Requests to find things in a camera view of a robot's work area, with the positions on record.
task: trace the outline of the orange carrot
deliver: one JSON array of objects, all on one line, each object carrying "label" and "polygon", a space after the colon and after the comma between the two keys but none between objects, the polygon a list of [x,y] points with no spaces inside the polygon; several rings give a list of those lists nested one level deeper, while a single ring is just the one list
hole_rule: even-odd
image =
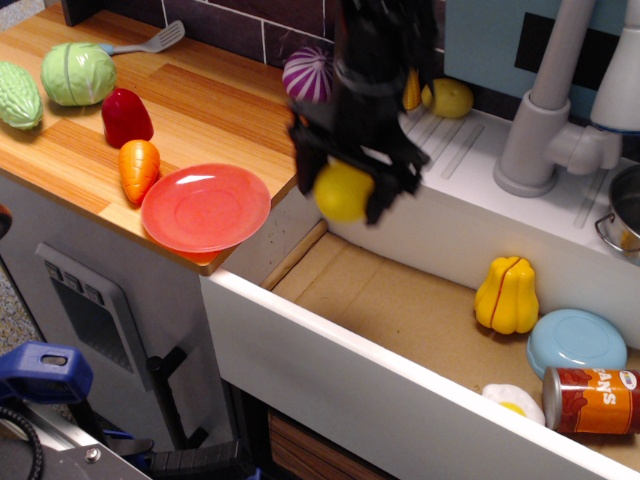
[{"label": "orange carrot", "polygon": [[141,203],[160,171],[160,153],[146,140],[131,140],[118,156],[124,193],[133,203]]}]

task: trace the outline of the toy squash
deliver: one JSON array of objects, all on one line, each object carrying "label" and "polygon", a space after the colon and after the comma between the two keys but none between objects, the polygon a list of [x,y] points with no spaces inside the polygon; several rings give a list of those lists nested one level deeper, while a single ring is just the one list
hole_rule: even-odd
[{"label": "toy squash", "polygon": [[487,328],[503,334],[529,332],[540,308],[529,262],[521,257],[495,259],[476,292],[474,307],[476,319]]}]

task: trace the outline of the pot handle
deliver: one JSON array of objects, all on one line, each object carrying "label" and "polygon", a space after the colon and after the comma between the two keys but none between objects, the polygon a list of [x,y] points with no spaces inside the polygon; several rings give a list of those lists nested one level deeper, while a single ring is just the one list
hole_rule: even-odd
[{"label": "pot handle", "polygon": [[597,220],[595,223],[595,227],[596,227],[596,232],[598,232],[598,235],[600,236],[600,238],[607,244],[609,245],[611,248],[613,248],[614,250],[620,252],[620,253],[636,253],[636,252],[640,252],[640,248],[633,248],[631,250],[625,250],[624,248],[616,245],[615,243],[613,243],[609,237],[607,237],[607,234],[604,233],[602,231],[602,228],[600,227],[600,224],[603,222],[606,222],[607,220],[609,220],[609,223],[613,223],[613,221],[616,219],[616,214],[615,213],[609,213],[608,215],[605,215],[604,217],[602,217],[600,220]]}]

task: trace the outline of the toy can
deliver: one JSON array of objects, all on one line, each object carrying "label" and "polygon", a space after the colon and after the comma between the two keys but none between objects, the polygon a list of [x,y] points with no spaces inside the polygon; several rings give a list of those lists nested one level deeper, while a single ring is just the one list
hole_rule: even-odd
[{"label": "toy can", "polygon": [[558,432],[640,433],[640,372],[549,367],[542,403]]}]

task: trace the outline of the white drawer front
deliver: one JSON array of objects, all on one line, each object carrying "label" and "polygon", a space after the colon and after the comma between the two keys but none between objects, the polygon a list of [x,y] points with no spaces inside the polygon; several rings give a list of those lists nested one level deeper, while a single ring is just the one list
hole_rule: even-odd
[{"label": "white drawer front", "polygon": [[640,479],[220,270],[202,291],[222,378],[402,479]]}]

